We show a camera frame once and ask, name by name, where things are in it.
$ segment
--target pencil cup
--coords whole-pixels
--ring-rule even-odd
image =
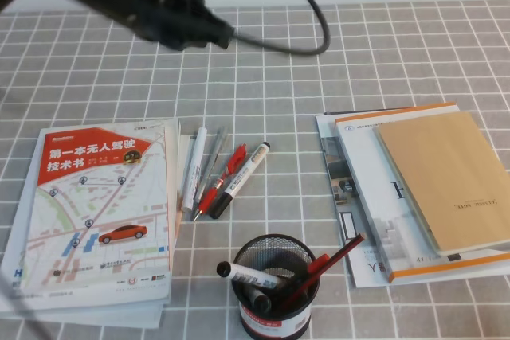
[[[315,260],[310,248],[290,236],[270,234],[259,236],[237,253],[233,262],[248,268],[288,279],[303,272]],[[312,301],[319,290],[319,280],[300,299],[284,311],[255,311],[245,293],[245,284],[233,281],[233,292],[239,299],[241,323],[251,338],[265,340],[280,338],[295,340],[306,332],[310,324]],[[276,290],[264,289],[268,297]]]

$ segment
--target red banner on book cover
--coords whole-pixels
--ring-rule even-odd
[[[100,127],[48,134],[37,185],[95,166],[139,162],[150,145]]]

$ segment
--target red pen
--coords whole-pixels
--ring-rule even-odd
[[[286,283],[280,290],[281,303],[278,304],[280,309],[285,309],[299,298],[312,284],[314,284],[322,274],[335,265],[336,262],[345,257],[354,247],[365,240],[365,234],[358,234],[353,240],[343,246],[335,255],[329,258],[326,254],[322,255],[316,261],[308,266],[308,277],[305,281],[290,281]]]
[[[205,197],[198,204],[198,207],[194,212],[193,221],[196,221],[198,217],[200,217],[208,210],[211,203],[216,198],[218,190],[220,190],[220,188],[222,187],[223,182],[225,182],[225,180],[229,176],[236,173],[237,169],[243,163],[245,158],[246,158],[246,144],[243,143],[237,148],[235,153],[232,154],[232,157],[230,157],[230,160],[227,162],[226,168],[225,170],[223,170],[222,175],[220,175],[220,177],[214,182],[213,187],[211,187],[207,191]]]

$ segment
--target orange stripe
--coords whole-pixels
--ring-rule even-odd
[[[455,263],[451,263],[451,264],[440,264],[438,266],[413,268],[413,269],[404,270],[404,271],[394,271],[394,272],[391,272],[390,283],[395,278],[403,278],[406,276],[430,274],[432,272],[443,272],[443,271],[457,270],[458,268],[478,266],[480,264],[495,263],[495,262],[500,262],[502,260],[510,260],[510,254],[486,256],[485,258],[462,260],[461,262],[455,262]]]
[[[367,119],[369,117],[379,117],[381,115],[397,115],[399,113],[407,113],[409,111],[427,111],[429,109],[435,109],[438,107],[451,107],[453,105],[455,105],[455,103],[433,104],[425,105],[423,107],[407,107],[405,109],[397,109],[393,111],[377,111],[376,113],[367,113],[365,115],[353,115],[351,117],[343,117],[341,119],[336,119],[335,123],[341,123],[343,121],[352,121],[354,119]]]

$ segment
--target black cable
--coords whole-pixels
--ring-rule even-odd
[[[233,35],[233,38],[236,40],[242,41],[244,43],[250,44],[250,45],[255,45],[256,47],[259,47],[259,48],[270,49],[272,51],[288,53],[291,55],[297,55],[297,56],[320,55],[321,53],[325,52],[326,49],[328,49],[329,44],[331,42],[331,36],[329,33],[328,22],[326,21],[326,18],[324,17],[324,14],[320,10],[320,7],[319,7],[319,5],[317,5],[316,1],[315,0],[307,0],[307,1],[310,4],[310,6],[312,7],[312,9],[314,10],[314,12],[316,13],[317,18],[319,19],[320,26],[323,31],[324,39],[323,39],[322,45],[320,47],[314,48],[314,49],[293,49],[290,47],[282,47],[279,45],[274,45],[272,43],[268,43],[267,41],[261,41],[261,40],[256,39],[255,37],[251,37],[251,36],[247,36],[247,35],[243,35],[243,34],[239,34],[239,33],[235,33]]]

